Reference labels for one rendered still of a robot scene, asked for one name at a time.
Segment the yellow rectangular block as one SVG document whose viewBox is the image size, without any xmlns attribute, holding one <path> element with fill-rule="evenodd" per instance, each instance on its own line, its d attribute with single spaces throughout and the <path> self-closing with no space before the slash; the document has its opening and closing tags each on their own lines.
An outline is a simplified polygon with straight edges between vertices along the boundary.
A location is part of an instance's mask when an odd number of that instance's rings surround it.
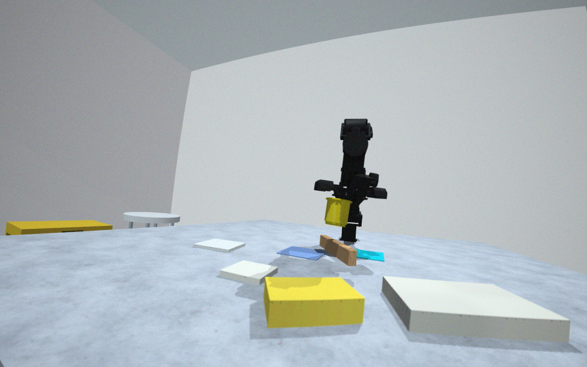
<svg viewBox="0 0 587 367">
<path fill-rule="evenodd" d="M 341 277 L 265 277 L 268 328 L 363 324 L 365 298 Z"/>
</svg>

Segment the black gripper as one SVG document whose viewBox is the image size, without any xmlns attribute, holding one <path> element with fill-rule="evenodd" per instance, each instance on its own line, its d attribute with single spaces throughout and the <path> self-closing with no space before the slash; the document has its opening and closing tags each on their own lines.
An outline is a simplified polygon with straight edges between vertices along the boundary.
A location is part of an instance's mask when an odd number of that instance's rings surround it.
<svg viewBox="0 0 587 367">
<path fill-rule="evenodd" d="M 360 206 L 361 202 L 364 200 L 368 200 L 368 198 L 387 198 L 387 191 L 384 188 L 377 188 L 377 187 L 370 187 L 369 191 L 364 191 L 361 189 L 353 190 L 350 188 L 349 185 L 342 185 L 343 178 L 347 169 L 351 169 L 354 172 L 365 171 L 364 164 L 356 163 L 356 162 L 343 162 L 341 171 L 341 182 L 339 185 L 335 185 L 334 181 L 329 180 L 317 180 L 314 185 L 314 190 L 316 191 L 334 191 L 332 194 L 333 197 L 341 198 L 347 200 L 349 196 L 345 195 L 345 193 L 352 193 L 353 196 L 350 197 L 350 211 L 349 211 L 349 220 L 351 222 L 354 214 L 356 213 L 357 208 Z M 344 188 L 344 187 L 349 187 Z M 368 197 L 368 198 L 366 198 Z"/>
</svg>

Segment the tan wooden bar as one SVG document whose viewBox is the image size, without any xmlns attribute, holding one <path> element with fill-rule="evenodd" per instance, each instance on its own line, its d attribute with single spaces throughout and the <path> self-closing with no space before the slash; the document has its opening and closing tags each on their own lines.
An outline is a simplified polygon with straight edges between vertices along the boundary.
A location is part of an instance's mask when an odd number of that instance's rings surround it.
<svg viewBox="0 0 587 367">
<path fill-rule="evenodd" d="M 350 248 L 346 244 L 324 234 L 320 234 L 319 246 L 334 255 L 344 264 L 348 266 L 356 266 L 357 249 Z"/>
</svg>

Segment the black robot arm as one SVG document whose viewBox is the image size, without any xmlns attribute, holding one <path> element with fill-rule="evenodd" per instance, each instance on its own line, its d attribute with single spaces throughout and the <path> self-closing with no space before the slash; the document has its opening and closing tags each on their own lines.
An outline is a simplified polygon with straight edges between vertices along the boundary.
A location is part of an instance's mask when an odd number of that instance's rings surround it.
<svg viewBox="0 0 587 367">
<path fill-rule="evenodd" d="M 372 139 L 372 126 L 368 123 L 368 119 L 344 119 L 341 124 L 340 140 L 342 143 L 342 152 L 344 152 L 342 162 L 356 162 L 365 163 L 365 154 L 368 149 L 368 141 Z M 369 191 L 370 187 L 377 187 L 378 175 L 370 172 L 369 175 L 365 171 L 354 172 L 347 169 L 343 178 L 342 185 L 349 185 L 353 190 L 361 189 Z M 362 227 L 362 214 L 360 207 L 357 208 L 351 222 L 345 227 L 342 227 L 342 234 L 339 240 L 356 242 L 356 227 Z"/>
</svg>

